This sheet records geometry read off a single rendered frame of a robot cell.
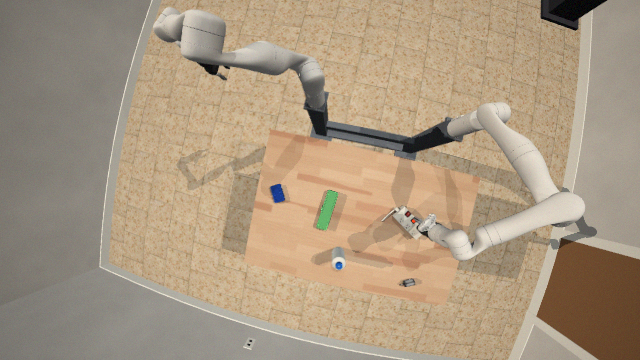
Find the white bottle with blue cap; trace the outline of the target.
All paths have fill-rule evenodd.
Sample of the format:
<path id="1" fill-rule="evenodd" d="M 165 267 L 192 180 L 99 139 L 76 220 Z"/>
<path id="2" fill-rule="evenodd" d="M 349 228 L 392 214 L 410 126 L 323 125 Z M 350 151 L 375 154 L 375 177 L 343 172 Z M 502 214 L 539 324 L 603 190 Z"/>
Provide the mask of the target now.
<path id="1" fill-rule="evenodd" d="M 342 270 L 346 266 L 345 254 L 343 248 L 335 247 L 332 250 L 332 266 L 334 269 L 336 264 L 336 268 Z M 336 270 L 337 270 L 336 269 Z"/>

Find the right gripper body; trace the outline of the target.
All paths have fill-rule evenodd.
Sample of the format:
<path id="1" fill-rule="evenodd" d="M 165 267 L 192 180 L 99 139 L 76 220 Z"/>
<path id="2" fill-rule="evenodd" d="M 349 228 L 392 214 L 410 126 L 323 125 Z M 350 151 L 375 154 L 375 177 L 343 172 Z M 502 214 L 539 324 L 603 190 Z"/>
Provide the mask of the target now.
<path id="1" fill-rule="evenodd" d="M 209 74 L 216 75 L 219 69 L 219 65 L 210 65 L 210 64 L 203 64 L 203 63 L 198 63 L 198 64 L 204 67 L 205 71 L 208 72 Z"/>

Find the grey power strip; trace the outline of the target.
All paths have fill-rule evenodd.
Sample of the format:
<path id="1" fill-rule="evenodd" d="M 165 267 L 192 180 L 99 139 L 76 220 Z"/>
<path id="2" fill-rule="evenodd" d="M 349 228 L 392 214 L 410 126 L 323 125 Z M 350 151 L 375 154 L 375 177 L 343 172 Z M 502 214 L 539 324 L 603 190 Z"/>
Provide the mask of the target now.
<path id="1" fill-rule="evenodd" d="M 413 220 L 414 216 L 405 206 L 401 206 L 399 209 L 395 207 L 387 216 L 382 219 L 382 222 L 394 211 L 396 212 L 392 216 L 401 224 L 403 228 L 405 228 L 409 232 L 409 234 L 414 239 L 417 240 L 422 235 L 417 230 L 417 226 L 419 224 Z"/>

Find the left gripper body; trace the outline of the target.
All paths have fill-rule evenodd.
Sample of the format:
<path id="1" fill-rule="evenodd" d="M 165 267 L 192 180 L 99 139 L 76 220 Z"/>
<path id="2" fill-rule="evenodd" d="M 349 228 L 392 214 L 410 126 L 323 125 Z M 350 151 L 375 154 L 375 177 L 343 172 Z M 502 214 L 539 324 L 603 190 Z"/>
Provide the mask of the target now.
<path id="1" fill-rule="evenodd" d="M 417 226 L 417 230 L 424 236 L 428 237 L 431 241 L 434 241 L 434 233 L 440 227 L 445 227 L 440 223 L 436 223 L 436 215 L 431 213 L 423 222 Z M 436 242 L 437 243 L 437 242 Z"/>

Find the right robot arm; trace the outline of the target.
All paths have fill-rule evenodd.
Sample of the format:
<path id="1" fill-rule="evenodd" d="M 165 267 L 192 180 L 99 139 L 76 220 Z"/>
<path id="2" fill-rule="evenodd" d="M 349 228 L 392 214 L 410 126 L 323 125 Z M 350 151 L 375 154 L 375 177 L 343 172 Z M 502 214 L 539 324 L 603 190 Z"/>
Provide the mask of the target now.
<path id="1" fill-rule="evenodd" d="M 214 14 L 196 9 L 181 14 L 175 8 L 167 7 L 154 23 L 153 31 L 165 42 L 176 42 L 181 48 L 182 56 L 190 61 L 237 67 L 274 76 L 291 67 L 302 83 L 309 106 L 317 109 L 325 102 L 325 76 L 314 57 L 287 50 L 267 41 L 258 41 L 235 51 L 222 52 L 226 24 Z"/>

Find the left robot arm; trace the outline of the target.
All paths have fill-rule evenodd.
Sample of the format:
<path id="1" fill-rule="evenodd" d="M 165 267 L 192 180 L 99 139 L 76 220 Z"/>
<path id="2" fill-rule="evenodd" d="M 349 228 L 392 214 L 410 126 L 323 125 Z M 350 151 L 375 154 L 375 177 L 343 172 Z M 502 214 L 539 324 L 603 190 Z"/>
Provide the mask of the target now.
<path id="1" fill-rule="evenodd" d="M 585 212 L 581 197 L 571 192 L 560 192 L 554 185 L 545 160 L 535 145 L 504 124 L 510 116 L 508 104 L 485 103 L 467 115 L 451 119 L 447 126 L 448 134 L 454 138 L 485 129 L 504 152 L 536 202 L 536 205 L 522 212 L 476 228 L 476 239 L 472 243 L 463 230 L 438 228 L 434 240 L 449 248 L 458 261 L 469 260 L 489 247 L 547 225 L 567 227 Z"/>

